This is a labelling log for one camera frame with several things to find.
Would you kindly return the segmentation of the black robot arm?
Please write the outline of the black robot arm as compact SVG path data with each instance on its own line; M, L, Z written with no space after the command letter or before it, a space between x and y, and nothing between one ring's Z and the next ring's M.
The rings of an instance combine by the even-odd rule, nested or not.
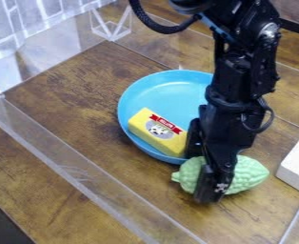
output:
M279 15L269 0L169 1L175 11L193 15L213 31L214 73L183 150L187 158L205 158L194 199L210 203L219 201L230 187L238 152L251 146L274 118L262 96L279 79Z

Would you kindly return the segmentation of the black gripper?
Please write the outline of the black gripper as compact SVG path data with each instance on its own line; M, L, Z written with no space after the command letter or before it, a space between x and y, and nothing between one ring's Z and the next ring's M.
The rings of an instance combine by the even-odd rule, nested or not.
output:
M202 155L202 128L207 163L201 166L194 200L205 204L222 199L233 179L235 156L251 147L255 135L269 128L274 113L261 96L229 102L207 86L203 97L206 105L199 109L199 119L194 118L189 123L183 155L186 158Z

